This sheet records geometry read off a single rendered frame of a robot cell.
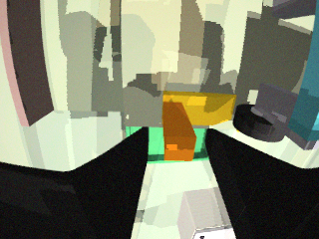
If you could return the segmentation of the green tray floor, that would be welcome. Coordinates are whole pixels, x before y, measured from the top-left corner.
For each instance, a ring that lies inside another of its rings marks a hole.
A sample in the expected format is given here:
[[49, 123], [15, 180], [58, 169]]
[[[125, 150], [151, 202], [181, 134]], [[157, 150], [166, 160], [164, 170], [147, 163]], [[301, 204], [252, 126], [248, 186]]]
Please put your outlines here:
[[[142, 127], [131, 127], [131, 134], [135, 134]], [[203, 151], [207, 128], [193, 128], [196, 135], [195, 151]], [[163, 154], [162, 127], [151, 127], [151, 143], [149, 154]]]

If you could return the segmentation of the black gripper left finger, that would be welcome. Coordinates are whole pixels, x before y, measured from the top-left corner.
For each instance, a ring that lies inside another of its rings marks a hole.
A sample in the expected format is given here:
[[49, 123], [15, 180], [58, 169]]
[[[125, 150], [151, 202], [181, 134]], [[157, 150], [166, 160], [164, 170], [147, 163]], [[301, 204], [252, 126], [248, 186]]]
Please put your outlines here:
[[151, 128], [71, 171], [0, 162], [0, 208], [73, 228], [84, 239], [131, 239]]

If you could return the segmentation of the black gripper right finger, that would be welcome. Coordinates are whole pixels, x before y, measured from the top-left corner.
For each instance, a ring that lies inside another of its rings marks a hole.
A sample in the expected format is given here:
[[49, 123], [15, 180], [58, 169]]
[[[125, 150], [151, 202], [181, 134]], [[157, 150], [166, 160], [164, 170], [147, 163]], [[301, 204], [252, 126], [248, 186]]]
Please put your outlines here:
[[236, 239], [292, 239], [319, 210], [319, 167], [298, 167], [208, 128], [207, 156]]

